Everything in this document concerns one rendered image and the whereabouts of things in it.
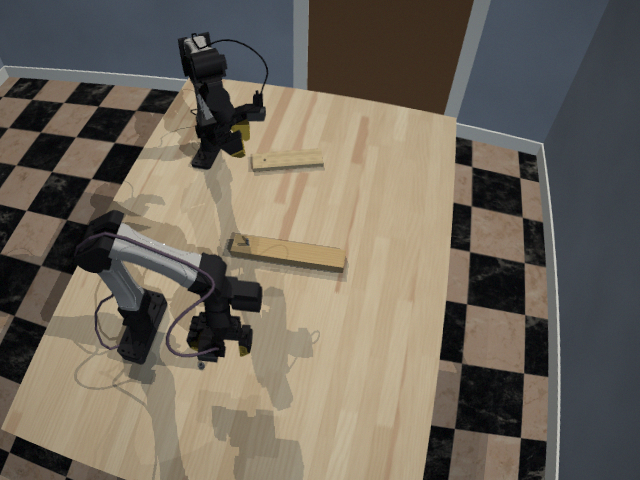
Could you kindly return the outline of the light wooden slat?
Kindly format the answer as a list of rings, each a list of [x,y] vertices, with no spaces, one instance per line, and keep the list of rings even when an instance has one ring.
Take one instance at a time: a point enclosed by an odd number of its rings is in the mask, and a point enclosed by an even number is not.
[[[255,153],[252,156],[253,172],[323,166],[321,149]]]

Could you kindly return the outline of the light wooden plank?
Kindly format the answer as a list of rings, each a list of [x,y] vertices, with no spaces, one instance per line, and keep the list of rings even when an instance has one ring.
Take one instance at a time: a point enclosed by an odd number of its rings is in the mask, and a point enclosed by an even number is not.
[[[343,273],[346,250],[235,234],[231,255]]]

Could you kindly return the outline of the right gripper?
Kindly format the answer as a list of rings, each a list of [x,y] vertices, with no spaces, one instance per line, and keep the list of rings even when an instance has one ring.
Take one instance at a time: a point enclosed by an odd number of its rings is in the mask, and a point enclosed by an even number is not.
[[[228,328],[224,340],[238,341],[240,357],[250,354],[253,329],[250,330],[251,325],[242,325],[241,328],[240,316],[231,316],[230,305],[221,312],[209,311],[206,308],[205,312],[200,312],[199,316],[192,317],[186,340],[191,349],[198,352],[198,343],[203,329],[205,326],[210,326],[216,329]]]

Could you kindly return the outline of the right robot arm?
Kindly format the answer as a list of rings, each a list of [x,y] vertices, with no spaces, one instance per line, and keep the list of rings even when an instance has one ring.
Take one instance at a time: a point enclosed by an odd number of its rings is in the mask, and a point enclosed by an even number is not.
[[[138,285],[123,261],[162,274],[202,298],[211,290],[212,283],[192,266],[195,265],[209,273],[214,280],[214,292],[203,301],[206,309],[221,312],[231,305],[233,310],[260,312],[260,283],[225,276],[227,264],[220,256],[183,251],[153,240],[122,223],[123,216],[124,213],[112,210],[92,220],[82,242],[89,236],[104,232],[116,234],[116,237],[104,235],[106,237],[92,239],[79,248],[75,257],[75,263],[80,268],[101,277],[117,301],[117,311],[124,318],[123,325],[127,326],[117,349],[120,355],[141,359],[165,300],[163,294],[147,291]],[[219,350],[221,348],[218,357],[225,357],[226,346],[223,341],[227,332],[227,328],[205,326],[198,353],[216,346]],[[215,350],[197,357],[199,361],[218,362]]]

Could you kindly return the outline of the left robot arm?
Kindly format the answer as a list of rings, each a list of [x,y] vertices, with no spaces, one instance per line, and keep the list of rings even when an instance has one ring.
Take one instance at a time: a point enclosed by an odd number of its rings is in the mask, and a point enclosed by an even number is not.
[[[220,150],[213,132],[217,122],[209,109],[216,112],[223,111],[230,103],[230,95],[223,88],[222,83],[222,77],[226,76],[227,63],[225,55],[219,55],[216,48],[212,49],[210,45],[199,49],[193,42],[195,40],[198,47],[210,44],[209,32],[198,34],[198,37],[193,38],[187,39],[187,37],[184,37],[178,39],[179,50],[182,53],[180,56],[184,63],[184,67],[182,63],[184,75],[186,73],[185,77],[189,76],[195,89],[196,101],[198,99],[197,114],[195,116],[198,121],[197,125],[195,125],[195,130],[198,139],[201,139],[201,146],[191,163],[194,167],[209,169]],[[183,52],[185,52],[186,56]],[[261,94],[258,93],[258,90],[253,95],[253,104],[244,104],[235,110],[234,118],[247,113],[247,122],[265,120],[266,106],[261,106]]]

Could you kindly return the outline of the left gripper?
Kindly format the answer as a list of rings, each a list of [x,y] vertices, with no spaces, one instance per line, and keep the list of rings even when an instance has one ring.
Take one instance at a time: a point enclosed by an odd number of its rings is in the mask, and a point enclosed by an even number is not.
[[[244,117],[243,114],[235,118],[233,117],[236,108],[234,108],[230,102],[228,107],[223,111],[216,112],[211,109],[209,110],[217,122],[213,130],[216,136],[216,143],[230,156],[242,158],[245,156],[243,140],[248,141],[250,139],[250,125],[249,122],[247,122],[247,113],[244,113]],[[242,120],[239,121],[239,119]],[[230,130],[232,130],[233,133]]]

